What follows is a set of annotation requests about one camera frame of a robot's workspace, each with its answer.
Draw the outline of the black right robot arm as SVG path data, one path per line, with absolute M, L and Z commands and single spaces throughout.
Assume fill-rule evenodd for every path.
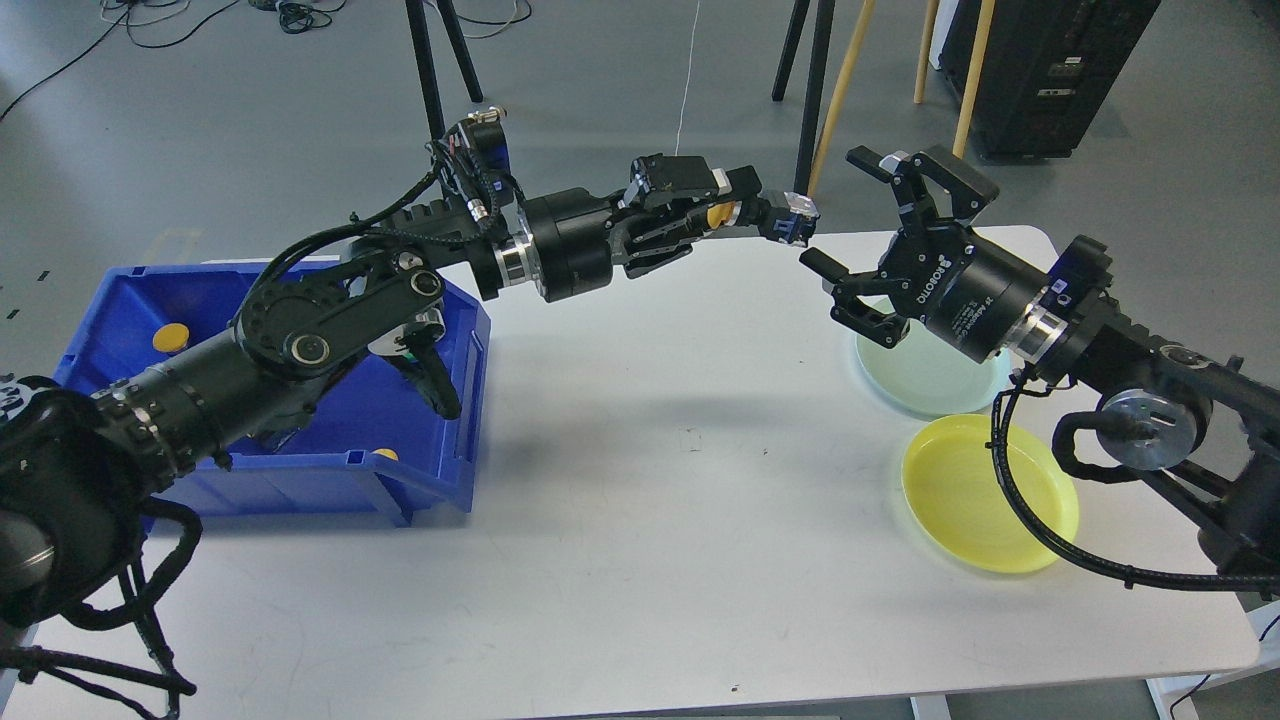
M 970 360 L 1009 351 L 1024 366 L 991 411 L 996 480 L 1030 534 L 1061 559 L 1125 585 L 1277 597 L 1279 396 L 1229 363 L 1160 337 L 1108 290 L 1111 258 L 1078 236 L 1042 272 L 980 237 L 972 222 L 997 186 L 946 147 L 886 156 L 858 146 L 847 161 L 890 186 L 900 229 L 872 272 L 809 249 L 801 263 L 831 286 L 831 316 L 892 348 L 916 322 Z M 1088 413 L 1060 418 L 1052 454 L 1070 477 L 1139 480 L 1189 518 L 1215 571 L 1135 568 L 1084 551 L 1041 520 L 1015 486 L 1009 428 L 1029 380 L 1097 391 Z

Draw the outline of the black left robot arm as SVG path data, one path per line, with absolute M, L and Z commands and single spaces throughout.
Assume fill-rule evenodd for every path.
M 436 343 L 440 269 L 467 263 L 484 299 L 532 282 L 548 302 L 687 255 L 723 227 L 805 246 L 819 213 L 800 193 L 762 190 L 753 167 L 700 156 L 636 159 L 603 197 L 571 188 L 527 199 L 509 169 L 503 111 L 475 111 L 428 145 L 431 165 L 388 209 L 307 236 L 274 258 L 228 327 L 91 395 L 41 375 L 3 377 L 3 621 L 54 616 L 88 632 L 131 624 L 156 671 L 83 655 L 3 646 L 3 667 L 47 674 L 122 701 L 83 673 L 151 685 L 166 717 L 195 685 L 174 664 L 156 603 L 189 564 L 197 514 L 161 498 L 212 459 L 230 468 L 244 437 L 305 427 L 317 401 L 383 354 L 442 419 L 462 402 Z

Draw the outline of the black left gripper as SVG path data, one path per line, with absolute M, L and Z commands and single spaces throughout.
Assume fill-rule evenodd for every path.
M 654 154 L 634 160 L 628 204 L 620 191 L 602 199 L 585 188 L 520 200 L 515 283 L 531 281 L 547 302 L 556 302 L 608 286 L 616 266 L 636 279 L 719 229 L 707 223 L 714 205 L 695 202 L 737 201 L 760 191 L 754 167 L 726 170 L 703 156 Z

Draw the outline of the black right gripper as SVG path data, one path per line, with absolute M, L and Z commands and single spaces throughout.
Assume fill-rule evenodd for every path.
M 891 187 L 901 224 L 873 272 L 851 273 L 819 249 L 799 261 L 831 284 L 829 316 L 895 348 L 918 320 L 975 363 L 1006 346 L 1009 332 L 1046 284 L 1046 274 L 970 228 L 1000 187 L 942 145 L 882 155 L 867 146 L 846 161 Z M 938 211 L 927 186 L 948 196 Z

